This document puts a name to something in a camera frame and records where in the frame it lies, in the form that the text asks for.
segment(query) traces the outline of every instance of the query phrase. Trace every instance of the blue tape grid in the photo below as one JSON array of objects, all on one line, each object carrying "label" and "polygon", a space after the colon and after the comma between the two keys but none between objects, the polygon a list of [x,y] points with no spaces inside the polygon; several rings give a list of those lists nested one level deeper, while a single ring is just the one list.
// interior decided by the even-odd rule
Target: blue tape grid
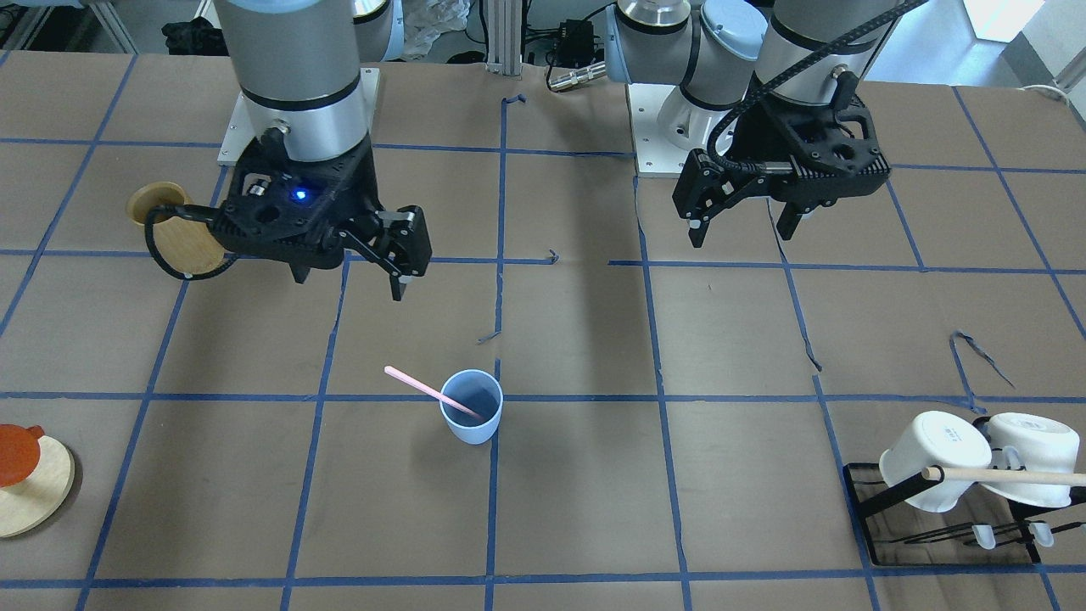
[{"label": "blue tape grid", "polygon": [[[10,52],[5,52],[0,55],[0,66],[7,61]],[[128,77],[132,71],[135,63],[135,58],[129,63],[128,68],[118,85],[118,88],[114,94],[113,100],[103,117],[102,123],[99,126],[96,137],[92,140],[51,140],[51,139],[33,139],[33,138],[0,138],[0,143],[38,143],[38,144],[75,144],[75,145],[87,145],[88,151],[85,155],[83,163],[73,179],[64,199],[61,201],[60,207],[54,214],[49,227],[46,230],[45,236],[39,242],[35,250],[27,249],[0,249],[0,254],[2,255],[24,255],[30,256],[31,262],[27,268],[27,271],[20,283],[15,296],[12,298],[8,310],[5,311],[2,322],[0,322],[0,335],[7,330],[8,324],[10,324],[12,314],[14,313],[18,301],[22,298],[23,293],[26,290],[27,284],[33,278],[34,270],[37,267],[38,262],[42,256],[148,256],[143,252],[114,252],[114,251],[71,251],[71,250],[48,250],[48,242],[54,231],[56,224],[59,222],[64,209],[66,208],[73,193],[75,192],[79,179],[85,173],[87,165],[89,164],[90,157],[93,151],[100,145],[122,145],[122,147],[173,147],[173,148],[207,148],[214,149],[219,144],[217,142],[154,142],[154,141],[125,141],[125,140],[103,140],[101,139],[102,132],[104,132],[105,126],[112,116],[112,113],[116,106],[116,103],[122,94],[125,85],[127,84]],[[543,574],[543,575],[495,575],[494,572],[494,553],[496,546],[496,501],[497,501],[497,455],[498,455],[498,444],[497,437],[495,436],[494,443],[491,448],[491,481],[490,481],[490,499],[489,499],[489,515],[488,515],[488,558],[487,558],[487,574],[481,576],[392,576],[392,577],[295,577],[294,571],[296,569],[298,562],[298,551],[301,543],[301,535],[304,531],[304,521],[308,498],[310,486],[312,485],[312,474],[314,468],[314,461],[316,457],[317,445],[319,442],[319,430],[321,421],[321,408],[327,402],[419,402],[417,396],[399,396],[399,395],[331,395],[327,393],[327,378],[330,372],[330,366],[334,354],[334,342],[336,334],[338,332],[339,318],[342,313],[343,303],[343,291],[346,287],[348,273],[349,273],[349,263],[344,264],[343,267],[343,283],[341,285],[339,311],[337,314],[337,322],[333,330],[329,336],[329,346],[326,352],[326,364],[325,369],[321,374],[321,386],[320,391],[316,396],[314,395],[241,395],[241,394],[160,394],[154,393],[154,384],[157,380],[159,373],[161,372],[162,362],[168,347],[169,340],[172,338],[173,331],[176,327],[177,318],[180,314],[180,308],[184,302],[184,297],[187,290],[187,284],[182,284],[178,291],[178,295],[174,303],[174,309],[171,314],[169,321],[164,331],[163,341],[160,345],[159,355],[156,357],[154,368],[152,369],[151,379],[148,382],[148,386],[143,393],[36,393],[36,392],[0,392],[0,398],[21,398],[21,399],[55,399],[55,398],[71,398],[79,400],[117,400],[117,399],[129,399],[129,400],[140,400],[141,406],[137,416],[137,420],[132,428],[132,433],[129,438],[129,444],[126,449],[125,458],[122,463],[121,472],[117,478],[116,485],[114,487],[113,496],[111,497],[110,506],[106,511],[106,515],[103,519],[102,530],[100,532],[99,539],[96,545],[94,552],[91,558],[90,567],[88,568],[87,577],[84,580],[0,580],[0,588],[13,588],[13,589],[42,589],[42,588],[65,588],[65,589],[80,589],[79,602],[77,603],[77,609],[83,609],[86,604],[89,591],[97,588],[139,588],[139,587],[276,587],[282,588],[283,595],[281,600],[281,608],[289,608],[290,593],[294,587],[319,587],[319,586],[379,586],[379,585],[484,585],[487,587],[487,611],[491,611],[493,607],[493,586],[503,584],[528,584],[528,583],[540,583],[540,584],[558,584],[558,583],[617,583],[617,582],[680,582],[683,586],[683,598],[684,608],[692,609],[691,598],[690,598],[690,583],[700,582],[700,581],[760,581],[760,580],[806,580],[806,578],[864,578],[868,584],[869,594],[871,596],[872,608],[879,609],[877,596],[873,588],[873,576],[911,576],[911,575],[961,575],[961,574],[1038,574],[1049,594],[1050,602],[1052,608],[1059,610],[1059,602],[1056,599],[1055,590],[1052,589],[1051,583],[1048,578],[1049,574],[1081,574],[1086,573],[1086,564],[1063,564],[1063,565],[955,565],[955,567],[921,567],[921,568],[873,568],[870,564],[870,559],[867,558],[867,548],[862,545],[861,539],[857,540],[859,548],[859,553],[861,557],[863,568],[861,570],[829,570],[829,571],[750,571],[750,572],[690,572],[686,568],[685,558],[682,549],[682,525],[681,518],[679,513],[678,505],[678,494],[674,483],[674,471],[673,462],[670,451],[670,434],[667,424],[667,403],[668,402],[707,402],[707,403],[815,403],[817,402],[823,411],[823,419],[826,425],[826,432],[830,438],[831,446],[834,451],[834,457],[837,467],[841,468],[841,454],[837,446],[836,434],[833,430],[832,419],[830,418],[830,412],[828,405],[834,402],[942,402],[952,405],[959,405],[962,407],[968,407],[968,405],[974,400],[978,399],[982,402],[987,402],[990,404],[1026,404],[1026,403],[1048,403],[1048,404],[1065,404],[1065,405],[1086,405],[1086,398],[1084,397],[1001,397],[1001,396],[983,396],[974,397],[972,392],[968,386],[968,381],[964,380],[963,370],[960,371],[963,380],[963,386],[965,389],[965,395],[962,396],[902,396],[902,395],[825,395],[822,392],[820,380],[815,377],[813,384],[816,387],[816,395],[801,395],[801,396],[684,396],[684,395],[672,395],[669,396],[665,393],[662,377],[660,374],[660,360],[659,360],[659,346],[658,346],[658,335],[656,331],[655,321],[655,305],[653,302],[652,283],[651,283],[651,267],[654,266],[706,266],[706,267],[740,267],[740,268],[781,268],[786,272],[791,271],[793,268],[813,268],[813,269],[857,269],[857,270],[900,270],[900,271],[945,271],[945,272],[1002,272],[1002,273],[1046,273],[1049,275],[1053,282],[1056,283],[1061,296],[1066,304],[1068,310],[1073,317],[1079,331],[1083,332],[1083,326],[1077,317],[1070,300],[1064,292],[1062,284],[1059,281],[1060,275],[1086,275],[1086,269],[1058,269],[1051,267],[1045,255],[1039,241],[1034,234],[1028,221],[1018,204],[1013,192],[1011,191],[1005,174],[1008,173],[1040,173],[1040,174],[1086,174],[1086,169],[1044,169],[1044,168],[1031,168],[1031,167],[1000,167],[993,156],[990,150],[988,149],[980,129],[976,127],[973,117],[970,115],[968,107],[964,104],[960,93],[955,89],[956,96],[958,97],[959,103],[962,106],[963,112],[970,120],[971,126],[974,129],[977,138],[981,140],[985,152],[992,163],[990,167],[980,167],[980,166],[936,166],[936,165],[921,165],[921,164],[897,164],[898,167],[909,167],[909,168],[922,168],[922,169],[942,169],[942,170],[956,170],[956,171],[994,171],[996,173],[1005,190],[1019,214],[1020,219],[1023,222],[1023,227],[1026,229],[1037,249],[1038,254],[1044,262],[1045,268],[1043,269],[1032,269],[1032,268],[985,268],[985,267],[929,267],[924,265],[923,259],[920,255],[920,251],[915,245],[915,240],[912,238],[911,230],[908,226],[908,221],[905,217],[904,209],[900,203],[897,201],[896,192],[893,190],[893,184],[889,186],[891,196],[894,200],[895,207],[898,211],[899,218],[902,224],[902,228],[909,238],[910,246],[913,250],[913,254],[917,258],[917,265],[824,265],[824,264],[804,264],[804,263],[791,263],[786,257],[782,257],[780,263],[762,263],[762,262],[747,262],[747,263],[690,263],[680,260],[649,260],[647,256],[647,247],[645,244],[644,233],[640,231],[642,256],[640,260],[614,260],[611,264],[615,265],[637,265],[642,266],[643,273],[645,278],[645,289],[646,289],[646,307],[648,308],[649,316],[649,327],[651,327],[651,338],[653,341],[653,352],[654,352],[654,365],[657,368],[657,394],[655,396],[639,396],[639,395],[509,395],[507,396],[508,402],[652,402],[656,400],[660,406],[660,417],[661,417],[661,435],[665,445],[665,458],[668,463],[668,480],[669,480],[669,494],[671,496],[672,504],[672,514],[675,529],[675,544],[677,553],[679,556],[680,571],[678,573],[648,573],[648,574],[588,574],[588,575],[563,575],[563,574]],[[617,156],[617,157],[632,157],[632,153],[628,152],[615,152],[615,151],[589,151],[589,152],[567,152],[567,151],[546,151],[546,150],[533,150],[533,149],[510,149],[506,145],[506,105],[512,103],[509,100],[504,100],[502,105],[502,145],[497,149],[494,148],[470,148],[470,147],[433,147],[433,145],[406,145],[406,144],[376,144],[376,148],[384,149],[405,149],[405,150],[428,150],[428,151],[462,151],[462,152],[491,152],[498,153],[502,158],[502,170],[501,170],[501,193],[500,193],[500,236],[504,232],[504,193],[505,193],[505,158],[508,154],[539,154],[539,155],[559,155],[559,156]],[[213,203],[217,201],[218,193],[223,186],[223,180],[226,173],[223,171],[219,176],[219,181],[216,184],[215,195],[213,196]],[[498,266],[504,266],[505,264],[522,264],[522,265],[540,265],[540,264],[551,264],[550,258],[505,258],[502,246],[504,245],[504,240],[500,238],[498,240],[498,252],[495,258],[472,258],[472,257],[447,257],[447,258],[435,258],[437,263],[478,263],[478,264],[494,264]],[[501,282],[502,276],[501,271],[497,273],[498,281],[498,301],[495,304],[495,329],[501,329]],[[805,329],[803,322],[803,311],[801,305],[793,282],[790,282],[790,291],[793,293],[793,303],[796,310],[797,322],[800,324],[801,329]],[[495,361],[495,377],[501,374],[501,362]],[[102,551],[104,550],[105,542],[109,536],[110,527],[112,525],[113,517],[116,511],[117,504],[119,501],[121,494],[124,488],[125,479],[127,476],[128,469],[131,463],[131,459],[135,454],[135,448],[139,438],[139,432],[142,427],[143,419],[147,413],[147,408],[151,402],[154,400],[177,400],[177,402],[209,402],[209,400],[223,400],[223,402],[316,402],[316,409],[314,415],[314,428],[313,437],[311,440],[311,448],[306,464],[306,475],[303,481],[303,491],[299,501],[299,513],[295,521],[294,539],[292,542],[291,553],[289,559],[288,573],[283,578],[241,578],[241,580],[215,580],[215,578],[182,578],[182,580],[103,580],[94,577],[97,572],[98,563],[101,560]]]}]

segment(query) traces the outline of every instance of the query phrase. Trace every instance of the white mounting plate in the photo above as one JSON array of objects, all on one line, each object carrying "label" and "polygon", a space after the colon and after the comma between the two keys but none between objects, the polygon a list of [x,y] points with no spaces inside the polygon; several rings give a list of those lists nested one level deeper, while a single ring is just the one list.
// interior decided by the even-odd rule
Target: white mounting plate
[{"label": "white mounting plate", "polygon": [[[374,127],[374,109],[377,107],[377,89],[381,81],[381,71],[376,67],[362,68],[362,98],[366,100],[366,126]],[[223,136],[223,145],[218,149],[218,164],[230,167],[237,165],[241,152],[245,150],[249,142],[253,140],[253,124],[249,120],[249,111],[245,109],[245,101],[241,93],[233,102],[233,114],[230,115],[230,124]]]},{"label": "white mounting plate", "polygon": [[633,150],[637,153],[637,175],[648,178],[678,178],[686,151],[664,137],[656,124],[664,100],[674,85],[633,84],[627,86],[630,103],[630,128],[633,130]]}]

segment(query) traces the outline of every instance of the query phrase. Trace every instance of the robotic arm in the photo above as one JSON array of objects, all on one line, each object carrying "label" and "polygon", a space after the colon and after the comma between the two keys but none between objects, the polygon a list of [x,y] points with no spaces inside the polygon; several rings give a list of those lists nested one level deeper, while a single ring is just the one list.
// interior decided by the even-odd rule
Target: robotic arm
[{"label": "robotic arm", "polygon": [[891,24],[926,0],[776,0],[767,20],[743,0],[622,0],[608,14],[614,80],[677,85],[658,118],[689,150],[672,194],[695,247],[709,221],[748,196],[785,202],[776,228],[889,177],[856,97]]},{"label": "robotic arm", "polygon": [[[298,282],[354,250],[388,271],[393,298],[402,298],[406,283],[426,272],[430,239],[421,207],[389,211],[378,199],[359,69],[359,53],[399,54],[372,42],[396,38],[399,7],[216,0],[255,138],[219,207],[160,206],[147,226],[175,215],[204,222],[233,256],[286,262]],[[355,28],[371,35],[356,37]]]}]

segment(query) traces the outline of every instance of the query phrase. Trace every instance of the orange mug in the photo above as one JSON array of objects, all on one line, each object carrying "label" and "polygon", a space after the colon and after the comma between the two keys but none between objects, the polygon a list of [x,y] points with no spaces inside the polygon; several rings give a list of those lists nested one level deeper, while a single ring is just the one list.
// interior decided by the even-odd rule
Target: orange mug
[{"label": "orange mug", "polygon": [[0,424],[0,488],[18,484],[34,473],[41,460],[38,440],[45,434],[40,427]]}]

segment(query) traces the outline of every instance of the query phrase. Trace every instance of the pink stick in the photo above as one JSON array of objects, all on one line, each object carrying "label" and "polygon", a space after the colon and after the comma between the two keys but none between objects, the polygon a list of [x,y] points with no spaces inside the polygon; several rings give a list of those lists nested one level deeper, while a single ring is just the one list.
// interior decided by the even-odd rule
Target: pink stick
[{"label": "pink stick", "polygon": [[442,395],[438,391],[434,391],[433,389],[430,389],[426,384],[422,384],[421,382],[415,380],[414,378],[405,374],[404,372],[397,370],[396,368],[394,368],[392,366],[384,366],[384,373],[391,375],[392,378],[399,380],[400,382],[403,382],[407,386],[411,386],[412,389],[415,389],[416,391],[421,391],[422,393],[426,393],[427,395],[433,397],[434,399],[437,399],[437,400],[439,400],[439,402],[441,402],[443,404],[447,404],[447,405],[450,405],[450,406],[452,406],[452,407],[460,410],[462,412],[464,412],[464,413],[466,413],[468,416],[475,417],[477,420],[484,420],[481,416],[479,416],[479,415],[475,413],[473,411],[471,411],[471,410],[465,408],[464,406],[462,406],[460,403],[457,402],[456,399],[452,399],[450,397],[446,397],[446,396]]}]

